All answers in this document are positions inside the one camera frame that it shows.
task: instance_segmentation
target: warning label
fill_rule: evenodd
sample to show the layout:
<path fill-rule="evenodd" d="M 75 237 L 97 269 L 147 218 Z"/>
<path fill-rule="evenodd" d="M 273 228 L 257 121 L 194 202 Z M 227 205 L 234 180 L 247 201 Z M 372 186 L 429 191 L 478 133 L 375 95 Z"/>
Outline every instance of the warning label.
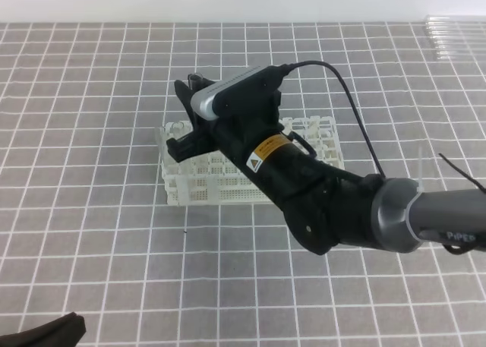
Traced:
<path fill-rule="evenodd" d="M 255 148 L 255 151 L 248 157 L 246 165 L 257 172 L 264 160 L 277 148 L 284 144 L 290 144 L 290 141 L 283 134 L 275 134 L 272 137 L 268 137 L 261 144 Z"/>
<path fill-rule="evenodd" d="M 248 157 L 248 161 L 246 162 L 246 166 L 248 166 L 254 172 L 257 172 L 262 163 L 263 163 L 263 160 L 260 157 L 258 157 L 255 152 L 252 152 L 250 157 Z"/>

